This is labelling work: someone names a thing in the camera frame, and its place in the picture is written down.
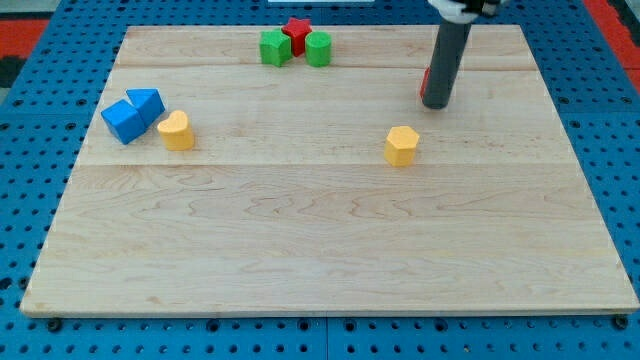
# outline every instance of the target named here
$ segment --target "wood grain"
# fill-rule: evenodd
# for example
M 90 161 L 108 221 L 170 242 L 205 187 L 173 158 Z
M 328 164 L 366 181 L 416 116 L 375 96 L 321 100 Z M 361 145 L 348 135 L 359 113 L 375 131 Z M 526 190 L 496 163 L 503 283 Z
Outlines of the wood grain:
M 638 308 L 519 28 L 474 26 L 439 112 L 416 95 L 435 27 L 324 27 L 335 56 L 323 69 L 258 64 L 261 29 L 130 28 L 27 315 Z M 189 113 L 193 151 L 167 152 L 153 131 L 129 146 L 108 133 L 99 111 L 143 86 Z M 403 169 L 382 157 L 397 125 L 421 134 Z

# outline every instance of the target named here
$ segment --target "green block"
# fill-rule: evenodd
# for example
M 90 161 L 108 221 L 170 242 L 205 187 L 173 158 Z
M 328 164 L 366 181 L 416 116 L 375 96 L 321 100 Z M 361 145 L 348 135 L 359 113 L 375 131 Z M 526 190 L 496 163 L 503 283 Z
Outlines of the green block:
M 313 31 L 305 39 L 307 63 L 311 66 L 327 66 L 331 62 L 331 36 L 324 31 Z
M 260 37 L 260 58 L 263 64 L 282 66 L 291 59 L 291 38 L 281 29 L 263 31 Z

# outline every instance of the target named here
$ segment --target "yellow heart-shaped block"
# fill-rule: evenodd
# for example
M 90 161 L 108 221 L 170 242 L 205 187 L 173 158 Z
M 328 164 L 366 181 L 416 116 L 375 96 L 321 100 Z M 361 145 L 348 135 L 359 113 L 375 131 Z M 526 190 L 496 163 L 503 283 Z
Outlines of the yellow heart-shaped block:
M 158 124 L 157 128 L 167 150 L 189 150 L 195 144 L 189 116 L 182 110 L 173 111 L 166 120 Z

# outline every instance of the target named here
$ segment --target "blue cube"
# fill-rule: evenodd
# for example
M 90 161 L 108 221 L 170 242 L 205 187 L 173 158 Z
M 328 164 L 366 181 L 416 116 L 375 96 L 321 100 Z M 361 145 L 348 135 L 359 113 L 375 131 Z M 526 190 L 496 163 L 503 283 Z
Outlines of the blue cube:
M 125 100 L 102 110 L 109 131 L 123 144 L 128 144 L 147 131 L 138 111 Z
M 127 96 L 146 127 L 151 126 L 165 110 L 158 89 L 127 89 Z

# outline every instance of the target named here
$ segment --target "green cylinder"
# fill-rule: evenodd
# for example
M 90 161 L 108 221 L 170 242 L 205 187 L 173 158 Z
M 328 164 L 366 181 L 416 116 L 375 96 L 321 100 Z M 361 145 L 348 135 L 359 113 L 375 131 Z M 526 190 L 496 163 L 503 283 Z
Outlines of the green cylinder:
M 305 38 L 307 64 L 327 66 L 331 62 L 331 36 L 324 31 L 313 31 Z

